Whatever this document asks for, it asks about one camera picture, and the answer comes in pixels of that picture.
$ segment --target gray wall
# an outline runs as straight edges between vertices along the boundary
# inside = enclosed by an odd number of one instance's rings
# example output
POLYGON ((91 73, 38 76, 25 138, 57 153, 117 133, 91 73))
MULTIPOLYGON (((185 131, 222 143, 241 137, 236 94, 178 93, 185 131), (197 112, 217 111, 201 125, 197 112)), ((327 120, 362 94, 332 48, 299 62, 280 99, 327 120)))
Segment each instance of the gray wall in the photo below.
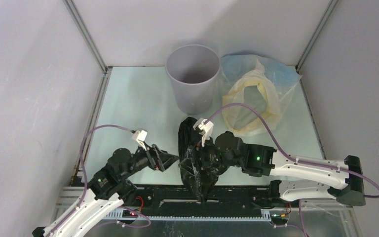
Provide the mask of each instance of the gray wall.
POLYGON ((101 75, 63 1, 0 1, 0 237, 49 224, 101 75))
MULTIPOLYGON (((357 155, 379 183, 379 0, 341 1, 303 73, 327 158, 357 155)), ((364 236, 379 237, 379 199, 355 211, 364 236)))

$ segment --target wall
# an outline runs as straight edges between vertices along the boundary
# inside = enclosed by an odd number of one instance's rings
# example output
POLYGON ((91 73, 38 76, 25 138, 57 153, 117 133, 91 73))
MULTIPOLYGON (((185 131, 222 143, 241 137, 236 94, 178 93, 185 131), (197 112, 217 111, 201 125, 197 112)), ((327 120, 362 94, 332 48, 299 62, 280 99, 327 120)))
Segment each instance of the wall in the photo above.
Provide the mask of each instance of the wall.
POLYGON ((0 1, 0 237, 49 224, 101 75, 63 1, 0 1))
MULTIPOLYGON (((379 184, 379 1, 341 1, 303 73, 327 158, 357 155, 379 184)), ((379 237, 379 199, 355 211, 364 236, 379 237)))
POLYGON ((76 0, 107 65, 162 66, 178 46, 295 65, 329 0, 76 0))

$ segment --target white tabletop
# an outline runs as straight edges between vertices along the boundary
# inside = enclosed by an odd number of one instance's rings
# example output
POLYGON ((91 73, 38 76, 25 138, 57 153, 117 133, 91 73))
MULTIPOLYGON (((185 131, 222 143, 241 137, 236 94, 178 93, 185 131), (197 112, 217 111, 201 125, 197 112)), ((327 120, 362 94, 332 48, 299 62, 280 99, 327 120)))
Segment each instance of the white tabletop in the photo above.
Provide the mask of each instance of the white tabletop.
MULTIPOLYGON (((222 106, 220 96, 214 98, 209 111, 198 118, 208 118, 222 106)), ((160 149, 178 155, 178 129, 188 115, 178 109, 169 78, 164 67, 115 67, 111 73, 97 125, 116 124, 130 129, 143 128, 148 131, 146 143, 157 144, 160 149)), ((212 137, 225 132, 227 127, 221 115, 212 122, 212 137)), ((114 150, 128 148, 132 153, 137 144, 131 133, 116 128, 102 128, 93 136, 85 168, 88 177, 101 169, 114 150)), ((274 131, 282 148, 303 157, 323 159, 313 128, 307 104, 300 85, 283 119, 274 131)), ((241 137, 245 143, 274 146, 268 134, 241 137)), ((276 177, 250 177, 240 168, 230 167, 219 177, 217 185, 265 185, 276 177)), ((145 168, 130 177, 134 184, 182 185, 178 163, 165 172, 145 168)))

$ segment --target plastic bag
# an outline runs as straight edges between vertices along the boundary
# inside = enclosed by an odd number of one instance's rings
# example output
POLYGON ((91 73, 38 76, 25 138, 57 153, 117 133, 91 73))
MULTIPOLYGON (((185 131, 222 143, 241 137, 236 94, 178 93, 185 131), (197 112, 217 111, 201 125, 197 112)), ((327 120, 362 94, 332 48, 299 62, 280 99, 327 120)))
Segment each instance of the plastic bag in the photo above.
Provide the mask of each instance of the plastic bag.
MULTIPOLYGON (((230 55, 222 58, 219 87, 223 106, 245 103, 254 107, 274 130, 290 104, 300 75, 275 60, 257 55, 230 55)), ((252 136, 266 132, 249 109, 232 106, 222 111, 231 132, 252 136)))

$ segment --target clear plastic bag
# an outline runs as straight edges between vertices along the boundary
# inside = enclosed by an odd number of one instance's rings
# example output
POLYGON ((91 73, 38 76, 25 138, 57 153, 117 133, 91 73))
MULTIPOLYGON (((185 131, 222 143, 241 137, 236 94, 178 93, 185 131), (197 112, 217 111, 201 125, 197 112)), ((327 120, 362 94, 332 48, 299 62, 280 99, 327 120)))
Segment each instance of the clear plastic bag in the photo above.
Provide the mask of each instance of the clear plastic bag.
MULTIPOLYGON (((254 107, 274 130, 290 104, 300 75, 294 68, 257 55, 230 55, 222 58, 219 78, 223 106, 245 103, 254 107)), ((222 111, 231 132, 252 136, 266 132, 249 109, 232 106, 222 111)))

